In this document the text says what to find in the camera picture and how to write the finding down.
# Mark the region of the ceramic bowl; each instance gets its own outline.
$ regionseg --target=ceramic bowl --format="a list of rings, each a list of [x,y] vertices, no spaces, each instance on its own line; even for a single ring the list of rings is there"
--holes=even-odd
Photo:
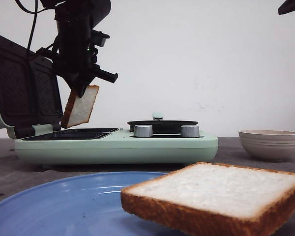
[[[295,153],[295,132],[280,130],[241,130],[244,149],[253,157],[283,161]]]

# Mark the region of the bowl rim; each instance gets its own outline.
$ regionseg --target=bowl rim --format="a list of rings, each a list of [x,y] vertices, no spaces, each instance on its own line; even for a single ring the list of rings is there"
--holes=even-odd
[[[287,131],[287,130],[269,130],[269,129],[243,129],[239,130],[239,133],[243,134],[255,134],[255,135],[277,135],[277,136],[290,136],[295,135],[295,131]]]

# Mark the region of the gray table surface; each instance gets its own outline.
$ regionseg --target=gray table surface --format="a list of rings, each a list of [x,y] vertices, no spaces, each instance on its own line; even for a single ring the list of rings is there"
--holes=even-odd
[[[115,171],[170,172],[184,167],[181,164],[61,165],[46,169],[19,160],[13,149],[13,140],[0,139],[0,201],[22,190],[65,177]],[[238,137],[220,137],[213,162],[295,172],[295,154],[284,162],[255,160],[242,148]],[[295,214],[273,236],[295,236]]]

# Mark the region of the sandwich maker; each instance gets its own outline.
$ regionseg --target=sandwich maker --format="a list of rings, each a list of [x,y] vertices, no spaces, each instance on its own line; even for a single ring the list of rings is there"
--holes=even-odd
[[[200,131],[182,137],[181,125],[196,121],[131,121],[130,128],[61,130],[62,107],[52,62],[0,36],[0,128],[15,139],[15,150],[26,162],[57,164],[195,163],[212,160],[218,149],[214,135]],[[153,129],[138,137],[136,125]]]

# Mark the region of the toast slice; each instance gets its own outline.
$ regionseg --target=toast slice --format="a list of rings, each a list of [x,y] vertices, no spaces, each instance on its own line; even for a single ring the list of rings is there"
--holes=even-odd
[[[99,86],[87,86],[83,97],[80,98],[75,90],[71,90],[62,116],[61,127],[67,129],[78,124],[88,123],[98,91]]]
[[[269,236],[295,212],[295,173],[198,162],[122,189],[121,203],[193,236]]]

